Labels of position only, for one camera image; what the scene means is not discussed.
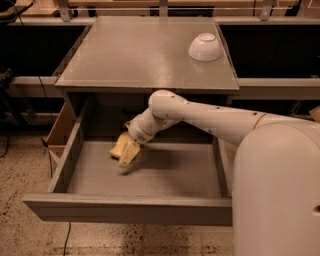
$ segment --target desk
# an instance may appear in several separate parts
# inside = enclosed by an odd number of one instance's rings
[[[202,32],[222,43],[213,18],[97,18],[56,83],[75,124],[49,193],[23,199],[41,219],[231,225],[231,199],[221,189],[226,179],[216,168],[211,135],[172,127],[126,170],[108,154],[123,122],[145,109],[154,90],[208,97],[238,91],[225,51],[215,62],[189,57]]]
[[[214,62],[189,56],[192,40],[204,32],[223,45],[213,18],[99,17],[56,85],[236,93],[237,79],[223,47]]]

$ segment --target gray desk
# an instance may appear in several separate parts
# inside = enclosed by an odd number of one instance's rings
[[[204,32],[215,34],[222,45],[213,18],[99,17],[56,85],[85,91],[236,93],[237,79],[225,50],[214,62],[188,55],[192,40]]]

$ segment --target white bowl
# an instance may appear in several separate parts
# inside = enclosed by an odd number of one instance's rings
[[[189,55],[199,61],[214,61],[221,56],[221,49],[215,35],[202,33],[191,43]]]

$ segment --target black cable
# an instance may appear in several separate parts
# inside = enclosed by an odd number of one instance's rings
[[[20,15],[19,15],[19,11],[18,11],[15,3],[12,2],[11,0],[4,0],[4,1],[7,1],[7,2],[9,2],[9,3],[12,5],[14,11],[16,12],[16,16],[19,18],[19,20],[20,20],[20,22],[21,22],[21,25],[23,26],[23,22],[22,22],[22,20],[21,20],[21,17],[20,17]]]
[[[47,92],[46,92],[46,89],[44,88],[44,85],[42,83],[42,80],[41,80],[41,77],[38,76],[39,78],[39,81],[40,81],[40,84],[41,84],[41,87],[42,87],[42,90],[43,90],[43,93],[44,93],[44,98],[46,100],[46,105],[47,105],[47,108],[50,112],[50,116],[51,116],[51,121],[52,121],[52,125],[54,124],[54,118],[53,118],[53,115],[52,115],[52,112],[50,111],[50,106],[49,106],[49,103],[48,103],[48,97],[47,97]]]
[[[5,152],[0,156],[0,158],[4,158],[6,156],[6,154],[8,153],[8,150],[9,150],[9,138],[10,138],[10,134],[9,134],[9,129],[8,129],[6,149],[5,149]]]
[[[69,222],[69,230],[68,230],[68,234],[67,234],[67,237],[66,237],[66,241],[64,242],[63,256],[66,255],[67,243],[68,243],[68,239],[69,239],[69,236],[70,236],[70,232],[71,232],[71,222]]]
[[[254,0],[254,3],[253,3],[253,12],[252,12],[252,16],[256,16],[256,4],[257,4],[257,0]]]
[[[49,162],[50,162],[50,177],[51,177],[51,179],[52,179],[52,177],[53,177],[53,168],[52,168],[52,159],[51,159],[51,154],[50,154],[50,150],[49,150],[49,148],[48,148],[48,156],[49,156]]]

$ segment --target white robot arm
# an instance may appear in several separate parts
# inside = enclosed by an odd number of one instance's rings
[[[156,91],[129,122],[139,144],[185,121],[236,146],[232,193],[235,256],[318,256],[320,124],[189,102]]]
[[[139,144],[155,134],[184,121],[218,138],[239,146],[255,128],[275,122],[301,122],[300,119],[257,111],[194,103],[166,90],[153,93],[149,108],[127,125],[130,137]]]

